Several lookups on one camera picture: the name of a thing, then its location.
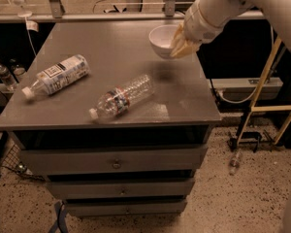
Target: clear bottle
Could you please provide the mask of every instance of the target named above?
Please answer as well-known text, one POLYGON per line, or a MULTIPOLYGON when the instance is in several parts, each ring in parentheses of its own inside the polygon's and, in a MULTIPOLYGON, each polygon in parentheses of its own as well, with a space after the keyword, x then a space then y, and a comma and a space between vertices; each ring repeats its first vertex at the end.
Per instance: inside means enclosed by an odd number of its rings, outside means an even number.
POLYGON ((26 74, 26 69, 23 65, 17 62, 16 59, 10 59, 11 64, 11 71, 14 73, 17 81, 20 83, 23 79, 24 75, 26 74))
POLYGON ((230 160, 229 163, 229 173, 230 175, 235 175, 237 170, 240 168, 241 166, 241 159, 242 159, 242 153, 241 150, 236 150, 230 160))
POLYGON ((9 91, 14 91, 17 88, 17 82, 8 67, 0 63, 0 80, 9 91))
POLYGON ((77 54, 37 74, 37 80, 22 92, 28 100, 45 98, 89 73, 86 59, 77 54))
POLYGON ((120 115, 129 107, 141 102, 154 93, 152 78, 143 74, 101 96, 97 106, 89 110, 93 120, 120 115))

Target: table top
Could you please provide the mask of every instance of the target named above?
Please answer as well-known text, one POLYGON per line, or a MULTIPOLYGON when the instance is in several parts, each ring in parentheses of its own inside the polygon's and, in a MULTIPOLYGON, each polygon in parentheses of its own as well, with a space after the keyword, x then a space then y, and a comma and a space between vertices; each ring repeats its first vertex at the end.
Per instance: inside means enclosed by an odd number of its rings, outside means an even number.
POLYGON ((26 77, 0 116, 0 130, 139 127, 210 124, 221 120, 196 54, 164 60, 152 50, 148 34, 176 20, 57 23, 26 77), (72 55, 83 55, 90 75, 45 100, 28 103, 21 89, 36 74, 72 55), (88 110, 116 85, 140 74, 153 77, 155 93, 122 116, 92 121, 88 110))

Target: drawer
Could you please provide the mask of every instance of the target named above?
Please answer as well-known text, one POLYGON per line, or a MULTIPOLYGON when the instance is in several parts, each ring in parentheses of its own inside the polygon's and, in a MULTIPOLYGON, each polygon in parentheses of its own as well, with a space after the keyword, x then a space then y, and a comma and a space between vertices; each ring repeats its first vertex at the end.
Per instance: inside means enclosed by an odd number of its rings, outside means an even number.
POLYGON ((20 153, 20 159, 41 176, 195 170, 206 151, 206 145, 171 150, 26 150, 20 153))
POLYGON ((66 205, 66 210, 71 216, 115 216, 135 214, 179 214, 184 211, 186 200, 169 203, 133 203, 120 205, 102 204, 73 204, 66 205))
POLYGON ((165 179, 151 181, 108 181, 48 183, 47 188, 57 199, 186 196, 194 185, 194 179, 165 179))

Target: speckled floor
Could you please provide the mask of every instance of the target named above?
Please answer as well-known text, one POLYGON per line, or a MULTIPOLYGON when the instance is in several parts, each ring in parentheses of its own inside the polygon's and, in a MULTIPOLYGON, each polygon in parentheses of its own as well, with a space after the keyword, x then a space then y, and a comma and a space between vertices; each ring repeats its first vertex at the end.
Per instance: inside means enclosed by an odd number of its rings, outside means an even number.
MULTIPOLYGON (((66 215, 68 232, 99 233, 238 233, 279 232, 291 190, 291 150, 243 145, 236 176, 228 173, 231 156, 227 141, 237 130, 238 116, 223 120, 210 135, 209 150, 196 172, 196 183, 181 215, 103 216, 76 218, 66 215)), ((254 120, 250 130, 276 130, 270 120, 254 120)), ((13 142, 7 144, 7 150, 13 142)), ((0 232, 50 231, 56 222, 58 202, 44 183, 21 179, 2 168, 0 179, 0 232)))

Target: gray table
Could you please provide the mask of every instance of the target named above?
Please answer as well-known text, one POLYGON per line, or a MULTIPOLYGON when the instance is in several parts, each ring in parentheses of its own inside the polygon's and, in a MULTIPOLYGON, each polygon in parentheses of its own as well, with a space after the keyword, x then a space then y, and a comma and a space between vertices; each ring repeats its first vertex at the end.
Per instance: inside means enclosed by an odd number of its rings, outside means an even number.
POLYGON ((148 33, 165 23, 179 21, 56 24, 20 87, 78 53, 90 75, 34 103, 19 88, 0 116, 0 130, 9 132, 25 164, 48 180, 72 215, 184 210, 220 115, 196 54, 167 61, 151 49, 148 33), (111 121, 91 120, 88 109, 102 94, 143 73, 154 79, 150 99, 111 121))

